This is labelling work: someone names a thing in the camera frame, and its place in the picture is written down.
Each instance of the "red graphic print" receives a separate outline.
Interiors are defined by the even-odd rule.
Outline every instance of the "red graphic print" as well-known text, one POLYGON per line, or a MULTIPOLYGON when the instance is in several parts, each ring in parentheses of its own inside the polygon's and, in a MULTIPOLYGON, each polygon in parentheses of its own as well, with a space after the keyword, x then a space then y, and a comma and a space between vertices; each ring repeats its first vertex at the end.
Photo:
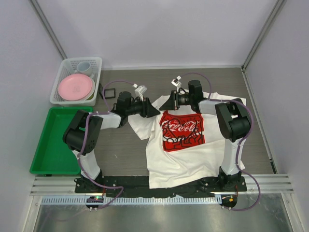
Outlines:
POLYGON ((205 143, 201 114, 170 115, 163 113, 160 121, 163 132, 163 149, 178 151, 205 143))

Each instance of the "dish rack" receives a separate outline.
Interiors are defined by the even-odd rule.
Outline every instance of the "dish rack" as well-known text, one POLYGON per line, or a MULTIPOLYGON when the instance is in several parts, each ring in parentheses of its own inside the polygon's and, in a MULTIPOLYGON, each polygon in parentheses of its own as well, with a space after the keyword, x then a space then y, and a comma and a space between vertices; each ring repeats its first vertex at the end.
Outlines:
POLYGON ((52 104, 59 104, 65 107, 94 106, 96 104, 96 99, 97 99, 98 84, 100 81, 101 68, 102 68, 102 59, 100 57, 80 57, 80 58, 69 58, 69 59, 63 60, 60 64, 49 101, 52 104), (62 97, 60 97, 58 93, 59 84, 64 78, 74 74, 77 65, 82 61, 89 62, 92 68, 92 72, 94 75, 93 80, 96 84, 93 98, 88 99, 88 100, 78 100, 78 101, 64 100, 62 97))

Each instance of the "white clip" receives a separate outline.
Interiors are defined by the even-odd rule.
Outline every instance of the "white clip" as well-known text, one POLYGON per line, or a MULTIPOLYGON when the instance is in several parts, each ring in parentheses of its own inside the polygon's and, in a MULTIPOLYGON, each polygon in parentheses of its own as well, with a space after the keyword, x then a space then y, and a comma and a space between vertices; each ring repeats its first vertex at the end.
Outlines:
POLYGON ((146 92, 147 87, 146 86, 138 86, 134 92, 136 94, 137 97, 140 97, 141 101, 144 101, 144 96, 143 93, 146 92))
POLYGON ((173 79, 173 80, 172 80, 172 84, 173 84, 174 86, 176 86, 177 92, 179 91, 180 87, 182 86, 182 83, 179 81, 179 80, 181 80, 181 78, 182 78, 181 76, 177 76, 176 79, 173 79))

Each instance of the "pink plate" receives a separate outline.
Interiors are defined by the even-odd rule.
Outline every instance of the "pink plate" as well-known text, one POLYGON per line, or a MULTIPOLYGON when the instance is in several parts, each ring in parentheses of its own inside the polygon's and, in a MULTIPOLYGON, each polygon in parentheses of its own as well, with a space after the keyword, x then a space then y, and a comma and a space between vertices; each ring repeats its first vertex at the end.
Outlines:
POLYGON ((84 74, 72 74, 64 78, 58 87, 59 95, 67 101, 77 101, 91 91, 92 81, 84 74))

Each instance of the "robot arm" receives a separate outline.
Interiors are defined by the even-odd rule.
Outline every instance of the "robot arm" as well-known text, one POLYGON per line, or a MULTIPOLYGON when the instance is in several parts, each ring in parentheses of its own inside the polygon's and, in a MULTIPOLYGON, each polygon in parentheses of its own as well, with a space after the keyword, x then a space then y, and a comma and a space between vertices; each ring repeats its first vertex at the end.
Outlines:
POLYGON ((251 118, 241 105, 235 102, 221 102, 206 99, 203 96, 202 87, 199 81, 189 82, 189 92, 180 93, 180 78, 172 81, 177 90, 173 90, 169 99, 160 107, 160 110, 178 110, 181 105, 190 105, 191 109, 201 114, 211 114, 218 118, 219 128, 225 138, 225 153, 222 166, 219 170, 221 186, 234 186, 241 178, 239 166, 243 144, 239 142, 249 132, 251 118))
MULTIPOLYGON (((109 114, 90 117, 85 148, 83 153, 79 156, 79 159, 89 177, 96 182, 99 182, 102 176, 99 175, 101 170, 97 164, 94 153, 100 130, 122 127, 127 122, 127 117, 129 115, 140 114, 142 117, 153 117, 160 114, 160 112, 151 105, 149 98, 143 97, 142 94, 146 89, 145 86, 139 86, 135 90, 137 95, 136 99, 133 99, 129 92, 121 92, 117 99, 117 103, 114 104, 114 108, 109 114)), ((79 110, 62 138, 63 142, 73 151, 77 159, 83 146, 85 136, 84 128, 86 127, 86 118, 88 115, 88 112, 79 110)), ((83 172, 81 174, 84 179, 87 179, 87 176, 83 172)))

